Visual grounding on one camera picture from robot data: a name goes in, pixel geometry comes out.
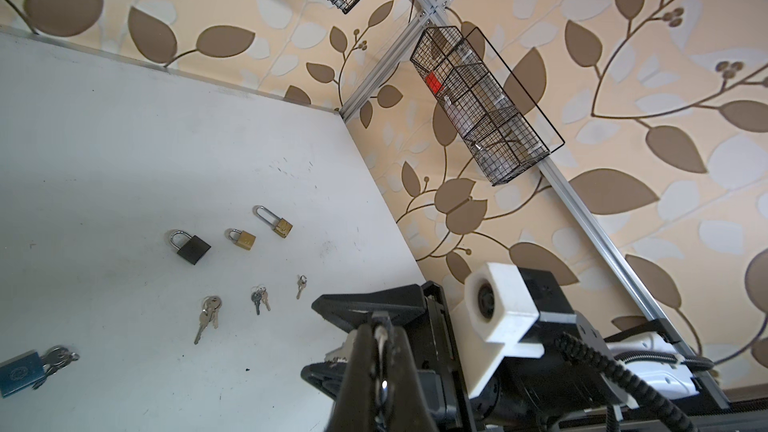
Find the red object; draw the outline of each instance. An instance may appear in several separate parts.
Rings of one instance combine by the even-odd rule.
[[[424,78],[424,82],[427,82],[427,87],[429,87],[432,93],[437,93],[437,91],[440,90],[440,87],[442,87],[440,81],[435,77],[434,72],[430,72],[429,75]]]

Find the leaf pattern wallpaper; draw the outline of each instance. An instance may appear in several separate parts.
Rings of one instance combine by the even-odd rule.
[[[448,14],[465,35],[482,29],[500,56],[470,42],[547,143],[533,101],[552,120],[566,140],[552,160],[722,387],[768,394],[764,9],[454,0]],[[449,301],[480,264],[511,262],[551,270],[604,335],[645,321],[536,168],[490,187],[407,59],[382,85],[350,132]]]
[[[325,0],[0,0],[0,24],[334,110],[413,8],[361,0],[344,15]]]

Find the padlock shackle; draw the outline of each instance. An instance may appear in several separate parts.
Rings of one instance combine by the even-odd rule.
[[[189,235],[189,234],[187,234],[187,233],[186,233],[185,231],[183,231],[183,230],[177,230],[176,232],[172,232],[172,233],[170,234],[170,237],[168,237],[168,239],[170,240],[170,244],[171,244],[171,245],[173,245],[174,247],[176,247],[176,250],[181,250],[181,247],[179,247],[178,245],[176,245],[176,243],[174,242],[174,237],[176,237],[176,236],[177,236],[177,235],[179,235],[179,234],[182,234],[182,235],[186,235],[188,240],[192,239],[192,236],[191,236],[191,235]]]
[[[242,234],[242,233],[243,233],[243,231],[241,231],[241,230],[237,230],[236,228],[231,228],[231,229],[230,229],[230,230],[229,230],[229,231],[226,233],[226,236],[229,238],[229,240],[231,240],[232,242],[234,242],[235,244],[237,244],[237,239],[236,239],[236,238],[232,238],[232,232],[235,232],[235,233],[236,233],[236,234],[239,236],[240,234]]]
[[[264,217],[261,214],[259,214],[259,210],[266,210],[266,213],[268,213],[269,215],[273,216],[276,220],[274,222],[270,222],[269,220],[266,219],[266,217]],[[264,206],[256,206],[256,207],[254,207],[254,214],[258,218],[260,218],[261,220],[263,220],[264,222],[269,224],[272,228],[276,227],[277,223],[280,222],[280,220],[282,219],[282,217],[278,217],[274,212],[272,212],[271,210],[269,210],[267,207],[264,207]]]

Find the black padlock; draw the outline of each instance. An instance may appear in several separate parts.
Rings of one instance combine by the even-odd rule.
[[[177,235],[186,235],[188,237],[188,241],[179,247],[174,243],[174,237]],[[195,265],[197,264],[197,261],[200,260],[200,258],[205,255],[206,252],[208,252],[208,249],[210,248],[210,245],[206,244],[205,241],[197,237],[195,235],[194,237],[187,234],[183,230],[177,230],[176,232],[173,232],[170,234],[170,244],[176,247],[177,254],[180,255],[184,260],[186,260],[189,264]]]

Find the key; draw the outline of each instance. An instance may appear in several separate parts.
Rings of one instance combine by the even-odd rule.
[[[262,291],[262,293],[261,293],[261,301],[262,301],[262,302],[264,303],[264,305],[266,306],[266,311],[267,311],[267,312],[269,312],[269,311],[271,311],[271,310],[272,310],[272,309],[270,308],[270,300],[269,300],[269,299],[268,299],[268,297],[266,296],[266,289],[264,289],[264,290]]]
[[[259,305],[261,304],[261,298],[262,298],[261,289],[255,291],[250,295],[250,300],[253,301],[256,306],[256,315],[261,314],[261,311],[259,310]]]
[[[306,287],[306,275],[302,275],[299,277],[299,293],[296,294],[296,300],[299,300],[301,298],[301,292]]]

